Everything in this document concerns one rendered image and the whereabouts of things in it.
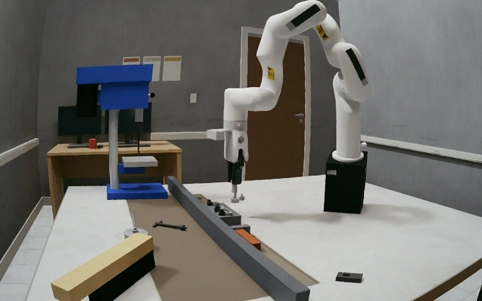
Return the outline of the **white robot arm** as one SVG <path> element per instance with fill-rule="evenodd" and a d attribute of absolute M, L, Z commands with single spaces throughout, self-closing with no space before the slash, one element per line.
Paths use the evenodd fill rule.
<path fill-rule="evenodd" d="M 340 68 L 334 79 L 336 99 L 336 150 L 340 162 L 363 159 L 361 107 L 371 91 L 370 80 L 358 49 L 345 43 L 335 20 L 316 0 L 298 3 L 294 8 L 271 16 L 265 25 L 258 60 L 263 78 L 260 88 L 228 88 L 224 94 L 223 129 L 207 130 L 207 138 L 224 140 L 224 131 L 247 130 L 249 111 L 269 111 L 276 106 L 283 83 L 283 59 L 289 38 L 313 28 L 318 34 L 329 63 Z M 224 130 L 226 129 L 226 130 Z"/>

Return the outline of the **long grey rectangular bar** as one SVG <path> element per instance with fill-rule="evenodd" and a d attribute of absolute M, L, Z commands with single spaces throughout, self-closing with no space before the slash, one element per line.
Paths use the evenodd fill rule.
<path fill-rule="evenodd" d="M 168 176 L 168 190 L 207 235 L 275 301 L 309 301 L 311 289 L 229 227 L 174 176 Z"/>

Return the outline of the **blue drill press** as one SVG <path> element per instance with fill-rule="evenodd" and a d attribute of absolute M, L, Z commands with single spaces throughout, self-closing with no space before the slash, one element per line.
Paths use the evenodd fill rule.
<path fill-rule="evenodd" d="M 77 68 L 76 118 L 96 117 L 97 103 L 100 103 L 100 110 L 109 110 L 107 200 L 168 199 L 168 192 L 161 183 L 119 184 L 119 174 L 145 174 L 145 167 L 158 166 L 153 156 L 139 157 L 143 109 L 148 108 L 148 97 L 155 96 L 149 94 L 152 77 L 153 64 Z M 100 84 L 102 87 L 98 90 Z M 134 134 L 138 134 L 138 157 L 122 157 L 123 164 L 118 164 L 118 112 L 130 108 L 136 108 Z"/>

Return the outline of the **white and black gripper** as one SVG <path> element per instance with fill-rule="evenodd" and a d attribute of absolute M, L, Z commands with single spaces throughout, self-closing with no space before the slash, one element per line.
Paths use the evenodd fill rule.
<path fill-rule="evenodd" d="M 228 162 L 228 182 L 232 180 L 233 185 L 242 183 L 242 168 L 249 159 L 246 131 L 225 131 L 224 158 Z"/>

